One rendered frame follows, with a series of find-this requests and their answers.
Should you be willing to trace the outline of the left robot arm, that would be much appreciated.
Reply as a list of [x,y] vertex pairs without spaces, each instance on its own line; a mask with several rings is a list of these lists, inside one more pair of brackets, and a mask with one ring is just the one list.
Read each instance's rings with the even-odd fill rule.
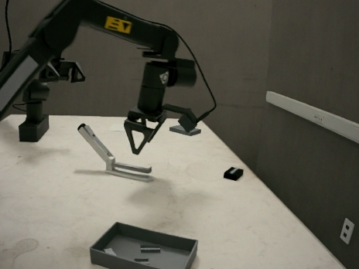
[[32,78],[22,92],[22,101],[26,103],[26,120],[19,125],[19,130],[37,130],[49,118],[48,114],[43,114],[42,101],[48,98],[50,87]]

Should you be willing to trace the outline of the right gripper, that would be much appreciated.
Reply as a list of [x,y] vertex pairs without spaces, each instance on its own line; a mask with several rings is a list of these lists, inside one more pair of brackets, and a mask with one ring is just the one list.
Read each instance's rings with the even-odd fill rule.
[[[166,110],[186,114],[193,123],[197,119],[190,110],[190,107],[185,108],[167,103],[162,105],[164,90],[165,88],[152,88],[140,84],[137,104],[129,109],[123,125],[131,146],[132,154],[134,155],[139,155],[146,142],[149,143],[152,140],[166,119]],[[137,121],[139,118],[140,122]],[[146,127],[145,119],[158,123],[154,128],[149,128]],[[135,148],[132,131],[141,132],[143,134],[142,142],[138,148]]]

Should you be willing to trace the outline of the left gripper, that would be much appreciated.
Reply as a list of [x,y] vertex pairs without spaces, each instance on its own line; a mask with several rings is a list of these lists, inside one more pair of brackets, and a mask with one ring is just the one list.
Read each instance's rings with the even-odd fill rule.
[[[86,77],[81,68],[81,64],[71,60],[65,60],[65,58],[60,58],[61,53],[62,51],[57,56],[53,56],[48,63],[40,69],[38,81],[40,83],[57,83],[59,80],[68,81],[70,77],[69,71],[72,68],[71,83],[84,82]],[[82,76],[81,79],[78,79],[77,77],[78,72]]]

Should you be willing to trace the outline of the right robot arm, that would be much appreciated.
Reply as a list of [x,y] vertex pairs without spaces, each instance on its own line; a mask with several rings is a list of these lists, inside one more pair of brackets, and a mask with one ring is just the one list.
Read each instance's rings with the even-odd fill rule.
[[142,51],[142,57],[166,60],[144,63],[141,85],[159,89],[193,86],[196,79],[194,60],[174,57],[178,39],[173,31],[98,0],[63,1],[59,0],[35,24],[28,39],[0,72],[0,120],[36,73],[73,41],[78,26],[136,46]]

